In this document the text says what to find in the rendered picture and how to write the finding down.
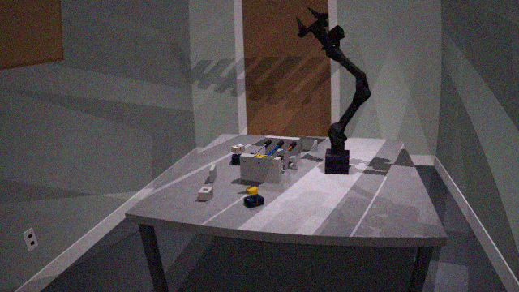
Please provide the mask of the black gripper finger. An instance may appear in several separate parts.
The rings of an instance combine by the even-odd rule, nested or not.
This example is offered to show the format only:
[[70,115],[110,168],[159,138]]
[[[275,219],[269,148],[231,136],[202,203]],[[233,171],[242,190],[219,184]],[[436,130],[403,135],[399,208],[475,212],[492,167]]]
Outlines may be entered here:
[[310,11],[310,12],[311,12],[311,13],[312,13],[312,14],[313,14],[314,16],[315,16],[315,18],[316,18],[316,19],[317,19],[317,18],[318,18],[318,17],[320,16],[320,15],[322,15],[322,14],[323,14],[323,13],[322,13],[322,14],[320,14],[320,13],[318,13],[318,12],[314,11],[314,10],[313,10],[313,9],[311,9],[310,7],[308,7],[308,10],[309,10],[309,11]]
[[297,24],[298,24],[298,29],[299,29],[299,32],[300,32],[301,30],[306,28],[306,26],[301,22],[301,20],[298,17],[295,17],[295,18],[296,18],[296,21],[297,21]]

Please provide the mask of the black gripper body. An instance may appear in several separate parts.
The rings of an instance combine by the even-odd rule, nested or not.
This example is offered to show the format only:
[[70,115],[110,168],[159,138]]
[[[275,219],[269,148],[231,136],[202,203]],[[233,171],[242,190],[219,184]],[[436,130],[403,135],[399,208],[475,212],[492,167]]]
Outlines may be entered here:
[[307,27],[307,28],[304,28],[303,30],[301,30],[300,33],[298,34],[298,36],[300,38],[303,38],[309,32],[313,32],[313,34],[315,35],[315,38],[320,39],[326,33],[325,32],[326,30],[321,28],[320,23],[324,22],[326,19],[328,19],[328,13],[327,12],[325,12],[325,14],[323,14],[323,15],[320,15],[317,18],[317,21],[314,22],[310,27]]

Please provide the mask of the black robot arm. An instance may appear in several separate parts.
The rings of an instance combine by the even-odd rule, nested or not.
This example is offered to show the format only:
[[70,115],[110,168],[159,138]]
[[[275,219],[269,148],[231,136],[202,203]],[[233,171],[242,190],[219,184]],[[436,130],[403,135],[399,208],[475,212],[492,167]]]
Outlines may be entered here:
[[[349,120],[354,116],[359,106],[371,95],[369,90],[366,74],[354,65],[340,50],[340,40],[345,38],[344,30],[340,26],[336,26],[329,30],[329,34],[325,33],[319,41],[324,46],[322,50],[326,51],[327,57],[339,62],[356,78],[356,92],[354,98],[346,112],[341,116],[339,122],[332,124],[328,131],[328,137],[331,141],[331,154],[333,156],[344,157],[345,141],[347,136],[344,135],[345,127]],[[335,45],[335,46],[333,46]]]

